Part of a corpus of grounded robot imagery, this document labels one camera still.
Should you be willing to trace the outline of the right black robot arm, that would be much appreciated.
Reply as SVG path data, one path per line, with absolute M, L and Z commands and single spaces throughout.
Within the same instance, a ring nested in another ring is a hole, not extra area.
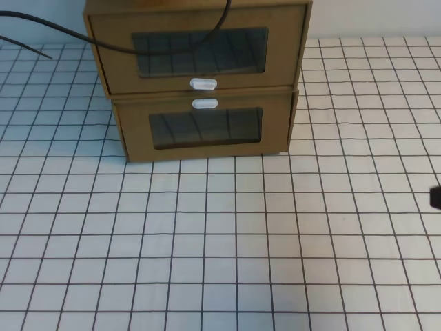
M 433 186 L 429 190 L 429 204 L 432 208 L 441 210 L 441 187 Z

